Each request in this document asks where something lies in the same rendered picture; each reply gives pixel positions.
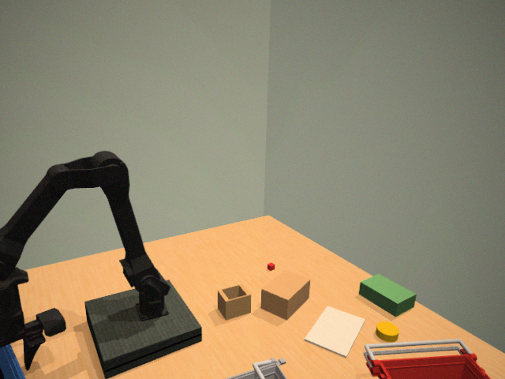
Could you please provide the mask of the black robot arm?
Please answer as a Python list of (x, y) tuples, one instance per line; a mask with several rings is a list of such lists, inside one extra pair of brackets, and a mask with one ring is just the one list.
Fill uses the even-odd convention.
[(107, 197), (125, 249), (125, 258), (119, 261), (130, 287), (139, 292), (136, 308), (140, 320), (168, 315), (164, 301), (170, 285), (144, 247), (129, 201), (128, 168), (108, 151), (51, 167), (10, 221), (0, 229), (0, 315), (12, 312), (21, 304), (18, 285), (28, 282), (28, 273), (16, 265), (24, 245), (39, 224), (66, 190), (96, 187), (101, 187)]

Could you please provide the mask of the yellow short cylinder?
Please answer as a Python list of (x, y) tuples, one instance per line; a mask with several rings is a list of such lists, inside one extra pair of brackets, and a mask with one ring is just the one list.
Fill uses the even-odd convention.
[(382, 340), (389, 343), (393, 343), (398, 340), (399, 329), (395, 324), (388, 321), (381, 321), (376, 325), (376, 336)]

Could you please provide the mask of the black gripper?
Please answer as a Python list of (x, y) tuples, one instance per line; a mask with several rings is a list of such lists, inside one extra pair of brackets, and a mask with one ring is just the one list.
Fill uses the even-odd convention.
[(30, 369), (35, 353), (46, 340), (43, 336), (52, 337), (66, 330), (65, 319), (53, 308), (36, 314), (36, 319), (24, 324), (24, 314), (20, 304), (12, 312), (0, 315), (0, 348), (23, 339), (24, 364)]

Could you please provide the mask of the cream flat square panel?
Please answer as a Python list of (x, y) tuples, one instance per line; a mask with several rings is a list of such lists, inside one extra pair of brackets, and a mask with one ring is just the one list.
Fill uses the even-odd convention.
[(327, 306), (304, 341), (346, 358), (364, 323), (364, 318)]

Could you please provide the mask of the green rectangular block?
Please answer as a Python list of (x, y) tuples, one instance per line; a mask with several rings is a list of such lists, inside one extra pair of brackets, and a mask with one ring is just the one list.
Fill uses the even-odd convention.
[(360, 283), (359, 295), (368, 299), (394, 317), (414, 307), (414, 292), (392, 282), (380, 274)]

